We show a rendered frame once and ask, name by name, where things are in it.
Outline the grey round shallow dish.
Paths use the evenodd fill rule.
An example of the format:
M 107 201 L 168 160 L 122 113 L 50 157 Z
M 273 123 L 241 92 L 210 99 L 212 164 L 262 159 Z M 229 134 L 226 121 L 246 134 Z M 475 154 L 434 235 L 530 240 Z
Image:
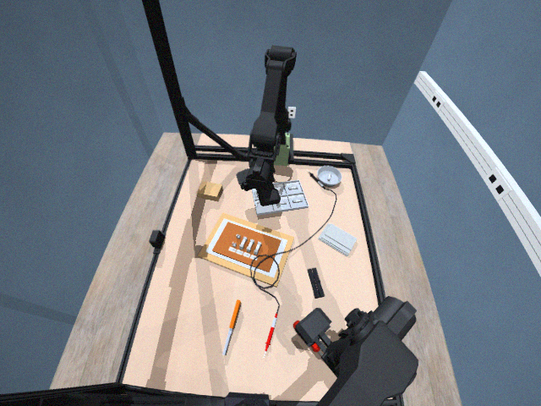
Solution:
M 331 173 L 331 179 L 328 181 L 329 173 Z M 319 181 L 326 187 L 333 187 L 341 182 L 342 174 L 341 172 L 332 166 L 323 166 L 318 169 L 317 172 Z

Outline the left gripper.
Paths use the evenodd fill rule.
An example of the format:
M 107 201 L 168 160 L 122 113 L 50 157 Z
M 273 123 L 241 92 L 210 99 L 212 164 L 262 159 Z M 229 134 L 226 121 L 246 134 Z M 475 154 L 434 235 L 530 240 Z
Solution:
M 274 184 L 272 182 L 275 182 L 273 173 L 275 173 L 276 170 L 273 168 L 270 171 L 270 176 L 268 178 L 267 185 L 264 189 L 257 189 L 257 194 L 259 196 L 260 205 L 261 206 L 269 206 L 269 205 L 275 205 L 279 204 L 281 201 L 281 197 L 279 195 L 278 189 L 275 189 Z

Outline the red test probe with black lead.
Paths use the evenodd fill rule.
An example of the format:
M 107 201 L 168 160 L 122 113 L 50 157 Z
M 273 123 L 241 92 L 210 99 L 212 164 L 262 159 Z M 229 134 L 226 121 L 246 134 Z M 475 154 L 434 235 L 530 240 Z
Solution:
M 327 222 L 328 222 L 328 221 L 326 221 L 326 222 L 324 223 L 324 225 L 325 225 Z M 324 226 L 324 225 L 323 225 L 323 226 Z M 323 226 L 322 226 L 322 227 L 323 227 Z M 322 228 L 322 227 L 321 227 L 321 228 Z M 319 230 L 320 230 L 320 229 L 319 229 Z M 318 231 L 319 231 L 319 230 L 318 230 Z M 318 231 L 317 231 L 317 232 L 318 232 Z M 317 233 L 317 232 L 316 232 L 316 233 Z M 310 238 L 312 238 L 316 233 L 314 233 Z M 299 245 L 299 246 L 301 246 L 301 245 Z M 299 246 L 298 246 L 298 247 L 299 247 Z M 298 248 L 298 247 L 296 247 L 296 248 Z M 294 249 L 292 249 L 292 250 L 295 250 L 296 248 L 294 248 Z M 286 251 L 280 252 L 280 253 L 276 253 L 276 254 L 273 254 L 273 255 L 278 255 L 278 254 L 285 253 L 285 252 L 286 252 Z M 266 255 L 266 256 L 268 256 L 268 257 L 264 258 L 262 261 L 264 261 L 265 259 L 267 259 L 267 258 L 269 258 L 269 257 L 272 258 L 272 259 L 275 261 L 275 263 L 277 264 L 277 267 L 278 267 L 278 271 L 279 271 L 279 272 L 278 272 L 278 276 L 277 276 L 276 281 L 275 281 L 271 286 L 268 286 L 268 287 L 265 287 L 265 288 L 272 287 L 272 286 L 277 282 L 278 277 L 279 277 L 279 274 L 280 274 L 280 270 L 279 270 L 278 263 L 277 263 L 276 260 L 272 257 L 273 255 Z M 258 255 L 256 258 L 258 258 L 259 256 L 264 256 L 264 255 Z M 255 260 L 255 258 L 252 260 L 252 263 L 251 263 L 251 264 L 253 264 L 253 261 L 254 261 L 254 260 Z M 262 261 L 261 261 L 261 262 L 262 262 Z M 260 262 L 260 263 L 261 263 L 261 262 Z M 260 263 L 259 263 L 259 264 L 260 264 Z M 254 269 L 254 274 L 255 274 L 255 270 L 256 270 L 256 268 L 259 266 L 259 264 L 255 267 L 255 269 Z M 251 267 L 252 267 L 252 265 L 250 266 L 250 273 L 252 274 L 252 272 L 251 272 Z M 262 288 L 264 288 L 264 287 L 262 287 L 262 286 L 260 286 L 259 284 L 257 284 L 257 282 L 256 282 L 256 280 L 255 280 L 255 278 L 254 278 L 254 276 L 252 277 L 252 279 L 253 279 L 254 283 L 255 283 L 261 290 L 265 291 L 264 289 L 262 289 Z M 267 291 L 265 291 L 265 292 L 267 292 Z M 279 303 L 278 300 L 277 300 L 277 298 L 276 298 L 274 295 L 273 295 L 273 297 L 276 299 L 277 303 Z M 265 344 L 266 344 L 266 346 L 265 346 L 265 351 L 267 351 L 269 345 L 271 345 L 271 344 L 270 344 L 270 342 L 271 342 L 271 337 L 272 337 L 272 334 L 273 334 L 273 331 L 274 331 L 274 328 L 275 328 L 276 319 L 277 319 L 277 313 L 278 313 L 279 307 L 280 307 L 280 304 L 278 305 L 276 315 L 275 315 L 275 317 L 274 317 L 274 319 L 273 319 L 273 322 L 272 322 L 272 325 L 271 325 L 271 328 L 270 328 L 269 337 L 268 337 L 268 339 L 267 339 L 267 342 L 265 343 Z

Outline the tan rectangular block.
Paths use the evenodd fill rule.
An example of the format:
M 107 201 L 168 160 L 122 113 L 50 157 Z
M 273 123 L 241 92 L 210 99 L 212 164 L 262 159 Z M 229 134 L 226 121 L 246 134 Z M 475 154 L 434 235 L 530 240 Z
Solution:
M 218 201 L 223 191 L 222 184 L 203 181 L 197 191 L 199 198 Z

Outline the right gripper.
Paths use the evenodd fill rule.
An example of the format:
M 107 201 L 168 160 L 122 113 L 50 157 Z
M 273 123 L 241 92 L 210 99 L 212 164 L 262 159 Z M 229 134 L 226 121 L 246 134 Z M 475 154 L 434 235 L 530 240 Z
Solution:
M 310 347 L 311 344 L 314 345 L 315 343 L 320 347 L 324 353 L 321 358 L 328 365 L 335 376 L 338 377 L 337 373 L 334 371 L 334 368 L 337 366 L 336 348 L 338 344 L 345 338 L 341 337 L 339 340 L 332 342 L 326 336 L 325 332 L 331 327 L 331 323 L 332 321 L 321 308 L 315 308 L 295 326 L 295 331 L 306 344 L 309 343 L 307 344 L 308 347 Z M 320 339 L 324 344 L 320 341 Z M 326 356 L 328 356 L 328 358 Z

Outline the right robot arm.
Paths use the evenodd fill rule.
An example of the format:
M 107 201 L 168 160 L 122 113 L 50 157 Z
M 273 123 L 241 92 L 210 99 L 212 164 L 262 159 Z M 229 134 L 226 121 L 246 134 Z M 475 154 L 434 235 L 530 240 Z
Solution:
M 345 338 L 336 348 L 339 376 L 316 406 L 381 406 L 403 394 L 417 375 L 418 359 L 402 342 L 416 312 L 391 296 L 369 313 L 352 310 L 344 318 L 347 329 L 338 334 Z

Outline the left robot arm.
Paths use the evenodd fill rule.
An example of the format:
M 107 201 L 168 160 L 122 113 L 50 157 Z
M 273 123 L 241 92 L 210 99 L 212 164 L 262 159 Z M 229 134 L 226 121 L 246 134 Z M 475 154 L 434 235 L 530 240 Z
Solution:
M 297 56 L 293 47 L 274 45 L 265 52 L 265 67 L 267 63 L 265 72 L 267 75 L 261 112 L 254 122 L 249 136 L 247 157 L 252 157 L 253 161 L 250 168 L 236 174 L 241 189 L 245 191 L 266 187 L 276 155 L 279 156 L 280 145 L 286 144 L 285 134 L 289 131 L 288 126 L 290 125 L 290 130 L 292 126 L 289 111 L 285 108 L 287 76 L 294 69 L 295 54 Z M 258 148 L 252 150 L 252 146 Z

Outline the red and black screwdriver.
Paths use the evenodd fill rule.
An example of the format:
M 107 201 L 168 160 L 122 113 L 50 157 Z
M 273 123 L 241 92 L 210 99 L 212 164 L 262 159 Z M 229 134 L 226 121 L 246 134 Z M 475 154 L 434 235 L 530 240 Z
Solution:
M 296 324 L 298 324 L 299 322 L 300 322 L 300 321 L 295 321 L 295 322 L 293 323 L 294 329 L 295 329 Z M 313 349 L 315 352 L 319 352 L 319 354 L 320 354 L 321 356 L 323 355 L 323 354 L 320 352 L 320 347 L 319 347 L 316 343 L 315 343 L 314 345 L 312 345 L 311 347 L 312 347 L 312 349 Z

